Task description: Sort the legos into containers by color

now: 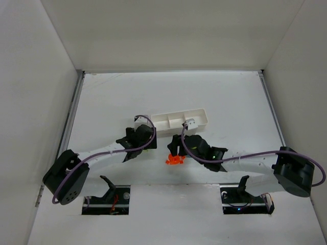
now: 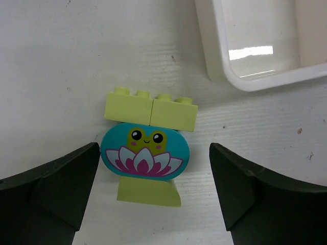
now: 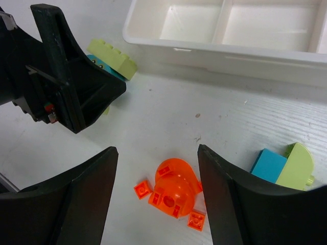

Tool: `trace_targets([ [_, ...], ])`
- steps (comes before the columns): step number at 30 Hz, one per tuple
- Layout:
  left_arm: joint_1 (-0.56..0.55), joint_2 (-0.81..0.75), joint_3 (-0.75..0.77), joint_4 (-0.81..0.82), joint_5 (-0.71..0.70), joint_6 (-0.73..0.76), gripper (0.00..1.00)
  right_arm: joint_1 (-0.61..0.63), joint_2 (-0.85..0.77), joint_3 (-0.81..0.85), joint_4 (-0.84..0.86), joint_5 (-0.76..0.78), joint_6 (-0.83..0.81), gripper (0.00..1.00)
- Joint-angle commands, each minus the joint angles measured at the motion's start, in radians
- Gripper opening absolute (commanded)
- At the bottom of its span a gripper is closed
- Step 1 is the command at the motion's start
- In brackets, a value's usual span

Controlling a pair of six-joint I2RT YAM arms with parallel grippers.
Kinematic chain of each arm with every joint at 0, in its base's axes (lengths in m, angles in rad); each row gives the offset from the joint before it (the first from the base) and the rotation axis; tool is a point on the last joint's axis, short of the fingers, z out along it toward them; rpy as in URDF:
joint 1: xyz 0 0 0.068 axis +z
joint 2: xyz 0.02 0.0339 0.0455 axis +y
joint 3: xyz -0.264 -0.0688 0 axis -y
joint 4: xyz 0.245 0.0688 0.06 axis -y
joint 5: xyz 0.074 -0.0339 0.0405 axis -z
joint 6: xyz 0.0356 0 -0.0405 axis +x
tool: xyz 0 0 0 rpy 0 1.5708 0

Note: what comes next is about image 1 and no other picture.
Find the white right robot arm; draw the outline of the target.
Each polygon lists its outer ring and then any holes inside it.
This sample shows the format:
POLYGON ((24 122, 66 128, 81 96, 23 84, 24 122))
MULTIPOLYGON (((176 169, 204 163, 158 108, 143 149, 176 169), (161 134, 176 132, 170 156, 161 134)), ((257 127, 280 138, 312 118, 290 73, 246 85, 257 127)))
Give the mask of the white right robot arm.
POLYGON ((288 147, 268 154, 244 154, 210 146, 201 136, 174 135, 168 144, 173 157, 190 156, 213 172, 246 172, 238 189, 253 197, 268 192, 286 191, 297 197, 311 194, 314 164, 288 147))

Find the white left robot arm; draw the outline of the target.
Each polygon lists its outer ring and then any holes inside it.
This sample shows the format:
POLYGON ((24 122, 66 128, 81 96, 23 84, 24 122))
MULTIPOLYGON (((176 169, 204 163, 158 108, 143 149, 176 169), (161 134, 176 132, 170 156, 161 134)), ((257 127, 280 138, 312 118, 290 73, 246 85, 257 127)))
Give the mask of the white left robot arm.
POLYGON ((113 197, 114 184, 104 174, 100 179, 91 177, 90 172, 113 164, 124 163, 136 158, 143 150, 156 149, 156 129, 142 124, 138 128, 126 128, 126 136, 114 143, 93 151, 75 153, 65 150, 55 160, 42 181, 53 194, 53 203, 67 205, 78 196, 113 197))

